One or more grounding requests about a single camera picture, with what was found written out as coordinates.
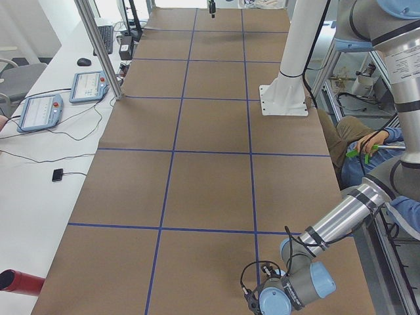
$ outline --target person's hand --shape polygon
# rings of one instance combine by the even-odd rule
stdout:
[[[368,139],[370,137],[372,137],[372,135],[374,135],[375,133],[376,133],[376,131],[373,132],[373,133],[370,133],[370,134],[368,134],[366,136],[364,136],[363,138],[361,138],[357,142],[357,145],[356,145],[357,152],[360,153],[360,148],[362,147],[363,143],[365,143],[366,141],[368,141]],[[376,150],[372,150],[372,146],[374,144],[378,144],[378,145],[383,144],[384,141],[388,137],[389,137],[388,131],[385,131],[385,130],[379,131],[377,135],[375,135],[374,137],[372,137],[372,139],[370,139],[368,142],[366,142],[366,144],[363,146],[362,153],[369,154],[370,156],[372,156],[375,153],[375,151],[376,151]]]

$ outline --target red cylinder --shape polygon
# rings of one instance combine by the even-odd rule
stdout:
[[[38,296],[44,281],[44,278],[9,269],[0,274],[0,291]]]

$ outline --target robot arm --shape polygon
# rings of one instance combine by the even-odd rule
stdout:
[[[290,315],[334,292],[332,277],[313,258],[397,196],[420,201],[420,1],[340,0],[336,37],[345,43],[344,50],[357,51],[368,43],[385,55],[406,152],[367,174],[359,187],[298,238],[290,235],[282,242],[280,255],[287,273],[266,272],[266,281],[254,291],[243,286],[256,315]]]

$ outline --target blue tape line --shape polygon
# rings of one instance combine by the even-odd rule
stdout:
[[[249,113],[249,101],[248,101],[248,78],[247,78],[247,57],[245,49],[245,33],[243,25],[243,11],[241,10],[241,22],[242,22],[242,46],[243,46],[243,70],[245,72],[245,94],[247,99],[247,123],[248,123],[248,141],[249,141],[249,164],[251,166],[251,194],[252,194],[252,209],[253,209],[253,221],[254,221],[254,244],[255,244],[255,261],[259,261],[259,248],[258,248],[258,235],[257,235],[257,204],[255,201],[255,183],[254,183],[254,166],[252,156],[252,136],[251,136],[251,115]],[[255,265],[257,272],[257,283],[260,284],[260,272],[258,264]]]
[[[95,223],[80,223],[69,222],[70,226],[81,226],[90,228],[120,228],[133,230],[162,230],[162,231],[176,231],[176,232],[199,232],[199,233],[227,233],[227,234],[261,234],[261,235],[287,235],[286,232],[276,231],[248,231],[248,230],[225,230],[218,228],[176,228],[170,226],[137,226],[137,225],[119,225],[119,224],[95,224]],[[292,232],[292,235],[301,235],[300,232]]]
[[[145,61],[188,61],[188,59],[171,59],[171,58],[133,58],[133,60],[145,60]],[[215,59],[191,59],[190,61],[194,62],[240,62],[242,63],[243,60],[215,60]],[[278,61],[260,61],[260,60],[248,60],[249,63],[254,64],[281,64],[281,62]]]
[[[247,99],[245,98],[206,98],[206,97],[177,97],[177,96],[135,96],[135,95],[125,95],[126,98],[145,98],[145,99],[152,99],[152,100],[238,100],[245,102]]]
[[[326,154],[300,154],[300,153],[262,153],[262,152],[219,152],[219,151],[195,151],[195,150],[160,150],[160,149],[137,149],[137,148],[102,148],[98,150],[109,151],[139,151],[139,152],[167,152],[167,153],[193,153],[193,154],[234,154],[234,155],[252,155],[252,156],[290,156],[304,158],[329,158]]]
[[[209,31],[209,30],[162,30],[158,28],[143,28],[144,31],[162,31],[162,32],[203,32],[203,33],[269,33],[269,34],[287,34],[288,31]]]
[[[169,164],[168,179],[167,179],[167,183],[166,183],[165,197],[163,199],[162,213],[161,213],[160,224],[159,224],[159,232],[157,233],[155,255],[154,255],[153,266],[152,266],[152,274],[150,275],[149,290],[148,290],[148,294],[147,294],[146,308],[144,309],[144,315],[148,315],[149,306],[150,306],[150,297],[152,296],[153,281],[154,281],[154,276],[155,276],[155,271],[156,271],[156,263],[158,261],[159,244],[160,244],[160,238],[161,238],[161,233],[162,233],[163,220],[165,218],[165,210],[166,210],[166,202],[167,202],[167,196],[168,196],[168,191],[169,191],[169,185],[170,185],[170,182],[171,182],[173,158],[175,156],[175,148],[176,148],[176,145],[177,145],[179,122],[180,122],[180,117],[181,117],[181,112],[182,112],[182,102],[184,101],[185,86],[186,86],[186,80],[187,80],[187,77],[188,77],[188,67],[189,67],[189,64],[190,64],[192,42],[194,40],[194,29],[196,28],[197,13],[198,13],[198,9],[196,9],[196,14],[194,16],[194,26],[192,28],[192,34],[191,34],[190,50],[188,52],[188,61],[186,62],[184,85],[182,87],[182,95],[181,95],[179,111],[178,111],[177,128],[175,129],[175,136],[174,136],[174,139],[173,139],[173,147],[172,147],[173,152],[172,152],[172,155],[171,155],[171,162]]]

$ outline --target blue sleeve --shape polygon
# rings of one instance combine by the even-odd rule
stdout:
[[[385,140],[385,144],[397,141],[404,141],[404,138],[402,137],[401,128],[386,127],[385,130],[389,133],[389,137]]]
[[[390,204],[414,230],[420,232],[420,202],[399,196]]]

